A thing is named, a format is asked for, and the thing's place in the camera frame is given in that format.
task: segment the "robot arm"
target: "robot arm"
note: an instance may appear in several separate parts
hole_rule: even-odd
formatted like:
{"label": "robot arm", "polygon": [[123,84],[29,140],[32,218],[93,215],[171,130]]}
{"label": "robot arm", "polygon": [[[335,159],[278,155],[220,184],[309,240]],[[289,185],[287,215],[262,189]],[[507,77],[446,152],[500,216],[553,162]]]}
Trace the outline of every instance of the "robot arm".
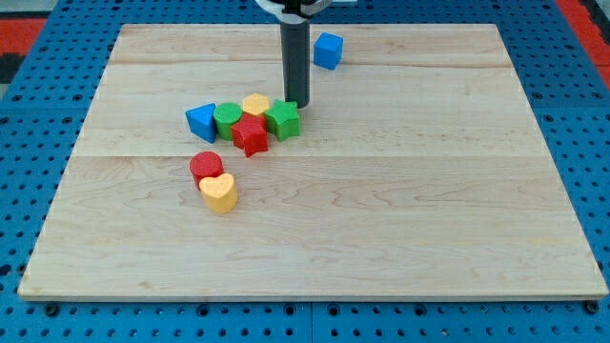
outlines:
{"label": "robot arm", "polygon": [[279,20],[282,39],[284,97],[299,108],[309,103],[309,20],[332,0],[256,0]]}

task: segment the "red surface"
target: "red surface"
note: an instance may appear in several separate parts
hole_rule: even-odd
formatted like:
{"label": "red surface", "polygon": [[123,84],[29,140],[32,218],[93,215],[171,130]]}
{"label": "red surface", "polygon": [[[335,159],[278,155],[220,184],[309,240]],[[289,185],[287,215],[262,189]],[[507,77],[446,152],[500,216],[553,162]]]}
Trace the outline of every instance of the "red surface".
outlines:
{"label": "red surface", "polygon": [[243,149],[246,157],[269,149],[264,116],[244,113],[237,124],[231,126],[231,135],[233,136],[233,144]]}
{"label": "red surface", "polygon": [[191,174],[197,189],[199,182],[204,177],[218,177],[223,172],[222,159],[215,152],[203,151],[195,155],[190,163]]}
{"label": "red surface", "polygon": [[27,55],[47,19],[0,19],[0,54]]}
{"label": "red surface", "polygon": [[610,87],[610,46],[601,38],[601,31],[589,15],[589,10],[579,0],[557,0],[572,30],[576,33],[580,43],[587,51],[589,58],[598,68],[603,81]]}

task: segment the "yellow block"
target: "yellow block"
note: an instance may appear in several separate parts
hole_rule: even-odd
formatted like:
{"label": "yellow block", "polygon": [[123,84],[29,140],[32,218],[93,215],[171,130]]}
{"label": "yellow block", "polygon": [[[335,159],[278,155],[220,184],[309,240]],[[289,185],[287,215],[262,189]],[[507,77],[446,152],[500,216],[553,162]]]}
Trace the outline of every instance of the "yellow block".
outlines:
{"label": "yellow block", "polygon": [[218,177],[204,177],[199,182],[199,189],[210,210],[226,213],[237,203],[235,178],[229,173]]}
{"label": "yellow block", "polygon": [[254,93],[246,96],[241,102],[241,108],[244,112],[251,115],[265,115],[265,111],[271,107],[269,98],[263,94]]}

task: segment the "black cylinder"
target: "black cylinder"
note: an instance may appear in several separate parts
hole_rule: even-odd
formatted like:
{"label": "black cylinder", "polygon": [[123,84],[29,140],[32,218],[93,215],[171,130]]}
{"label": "black cylinder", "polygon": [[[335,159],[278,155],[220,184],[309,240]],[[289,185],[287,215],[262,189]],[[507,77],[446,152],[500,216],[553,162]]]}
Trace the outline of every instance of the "black cylinder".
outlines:
{"label": "black cylinder", "polygon": [[301,109],[309,104],[309,20],[279,23],[282,35],[284,97]]}

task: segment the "yellow heart block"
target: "yellow heart block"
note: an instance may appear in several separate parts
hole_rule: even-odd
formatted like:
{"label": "yellow heart block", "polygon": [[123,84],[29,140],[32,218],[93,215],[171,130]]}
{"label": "yellow heart block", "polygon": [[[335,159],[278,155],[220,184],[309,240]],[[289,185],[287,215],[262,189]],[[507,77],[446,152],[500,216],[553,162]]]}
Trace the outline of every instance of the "yellow heart block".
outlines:
{"label": "yellow heart block", "polygon": [[227,213],[237,203],[235,178],[229,173],[218,177],[204,177],[199,182],[199,189],[210,210]]}

